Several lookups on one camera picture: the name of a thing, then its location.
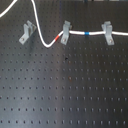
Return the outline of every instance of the metal clamp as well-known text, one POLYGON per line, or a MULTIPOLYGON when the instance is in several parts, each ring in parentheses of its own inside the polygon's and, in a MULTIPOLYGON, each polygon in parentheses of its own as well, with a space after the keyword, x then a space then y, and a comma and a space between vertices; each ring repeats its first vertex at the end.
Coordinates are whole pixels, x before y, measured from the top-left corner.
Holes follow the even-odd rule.
POLYGON ((112 38, 112 25, 110 21, 104 22, 102 24, 102 29, 105 32, 105 38, 108 45, 114 45, 114 40, 112 38))
POLYGON ((61 43, 64 44, 64 45, 67 44, 70 29, 71 29, 70 22, 65 21, 65 24, 63 25, 63 36, 61 38, 61 43))
POLYGON ((24 35, 19 39, 21 44, 24 44, 36 30, 36 26, 30 21, 27 21, 27 24, 24 24, 24 35))

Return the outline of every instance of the wire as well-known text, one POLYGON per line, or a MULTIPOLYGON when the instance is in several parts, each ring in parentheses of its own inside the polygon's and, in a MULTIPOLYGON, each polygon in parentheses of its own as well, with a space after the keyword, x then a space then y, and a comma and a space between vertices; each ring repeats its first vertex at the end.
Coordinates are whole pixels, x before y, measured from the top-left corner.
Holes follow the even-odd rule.
POLYGON ((0 14, 0 18, 4 16, 11 8, 12 6, 17 2, 18 0, 13 0, 13 2, 0 14))
POLYGON ((112 31, 113 35, 128 36, 128 33, 112 31))
POLYGON ((34 2, 34 0, 31 0, 31 1, 32 1, 32 4, 33 4, 33 9, 34 9, 34 14, 35 14, 37 29, 38 29, 38 32, 39 32, 39 36, 40 36, 41 42, 42 42, 42 44, 43 44, 46 48, 49 48, 49 47, 51 47, 51 46, 55 43, 55 41, 63 34, 63 31, 61 31, 61 32, 58 34, 58 36, 57 36, 50 44, 46 44, 46 43, 44 42, 44 39, 43 39, 42 34, 41 34, 41 30, 40 30, 39 20, 38 20, 38 16, 37 16, 37 11, 36 11, 35 2, 34 2))

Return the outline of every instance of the black table surface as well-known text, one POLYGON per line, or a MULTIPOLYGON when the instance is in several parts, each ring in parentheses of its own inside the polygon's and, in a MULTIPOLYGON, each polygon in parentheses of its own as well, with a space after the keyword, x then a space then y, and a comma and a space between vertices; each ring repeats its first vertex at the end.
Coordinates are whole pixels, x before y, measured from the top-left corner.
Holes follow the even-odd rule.
MULTIPOLYGON (((128 32, 128 2, 35 0, 44 40, 70 21, 72 30, 128 32)), ((2 12, 11 1, 0 1, 2 12)), ((0 128, 128 128, 128 37, 70 35, 45 48, 38 31, 24 44, 23 24, 36 25, 30 0, 0 19, 0 128)))

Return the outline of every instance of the mounting bracket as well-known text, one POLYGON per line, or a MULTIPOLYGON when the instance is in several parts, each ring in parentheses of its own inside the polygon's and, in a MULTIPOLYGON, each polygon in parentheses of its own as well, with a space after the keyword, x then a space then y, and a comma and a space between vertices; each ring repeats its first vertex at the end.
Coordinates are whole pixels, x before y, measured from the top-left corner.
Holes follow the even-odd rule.
POLYGON ((61 43, 66 45, 68 38, 69 38, 69 30, 71 29, 70 22, 65 21, 65 24, 63 25, 63 36, 61 38, 61 43))
POLYGON ((19 39, 21 44, 25 44, 25 42, 30 38, 30 36, 36 30, 36 26, 32 24, 30 21, 27 21, 27 24, 24 24, 24 35, 19 39))
POLYGON ((114 45, 114 40, 112 38, 112 25, 110 21, 104 22, 102 24, 102 29, 105 32, 105 38, 108 45, 114 45))

